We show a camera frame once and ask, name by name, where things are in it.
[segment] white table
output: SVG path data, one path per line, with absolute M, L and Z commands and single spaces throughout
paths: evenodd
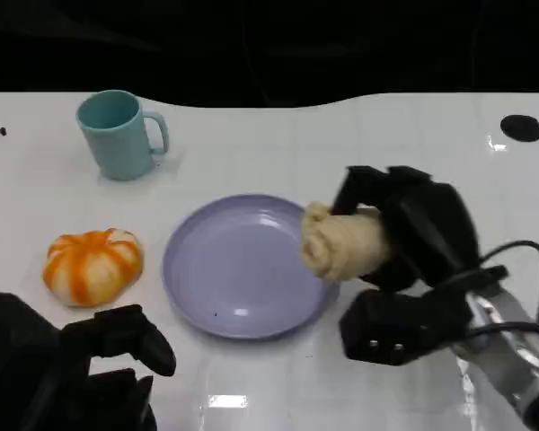
M 0 291 L 16 293 L 58 327 L 88 318 L 93 311 L 66 308 L 43 285 L 49 243 L 111 226 L 134 232 L 146 248 L 146 269 L 114 305 L 142 304 L 178 357 L 173 378 L 155 379 L 161 430 L 523 429 L 480 378 L 473 398 L 469 377 L 447 352 L 401 368 L 346 360 L 337 321 L 359 282 L 344 285 L 319 322 L 294 336 L 235 343 L 206 336 L 172 312 L 160 265 L 172 231 L 208 201 L 264 192 L 329 202 L 348 164 L 410 164 L 452 182 L 484 251 L 510 239 L 539 241 L 539 142 L 519 144 L 499 129 L 508 114 L 539 119 L 539 94 L 387 94 L 299 110 L 144 101 L 166 117 L 173 151 L 153 173 L 126 183 L 98 173 L 74 120 L 84 97 L 0 93 L 7 130 L 0 136 Z M 512 251 L 499 261 L 513 275 L 506 286 L 533 312 L 537 257 Z M 127 366 L 148 374 L 122 356 L 95 361 L 93 371 Z

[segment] teal mug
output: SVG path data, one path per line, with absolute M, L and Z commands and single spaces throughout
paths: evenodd
M 152 148 L 144 118 L 155 120 L 162 132 L 163 148 Z M 100 171 L 113 180 L 133 180 L 154 168 L 152 154 L 168 151 L 168 127 L 157 112 L 142 111 L 134 94 L 122 90 L 97 92 L 82 102 L 78 125 Z

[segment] purple plate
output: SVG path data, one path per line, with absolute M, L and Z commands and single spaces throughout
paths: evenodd
M 271 337 L 310 321 L 338 287 L 301 260 L 303 213 L 263 195 L 223 198 L 196 211 L 163 256 L 175 307 L 198 328 L 233 339 Z

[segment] mug handle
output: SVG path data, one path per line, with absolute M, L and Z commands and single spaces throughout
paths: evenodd
M 163 148 L 150 148 L 152 154 L 166 154 L 170 148 L 170 135 L 168 134 L 168 126 L 165 124 L 165 119 L 162 114 L 152 111 L 144 111 L 145 119 L 152 119 L 160 127 L 160 132 L 162 132 Z

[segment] orange pumpkin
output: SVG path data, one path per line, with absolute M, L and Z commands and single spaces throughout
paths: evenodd
M 61 235 L 48 250 L 42 277 L 63 303 L 90 307 L 114 299 L 142 273 L 142 247 L 120 229 Z

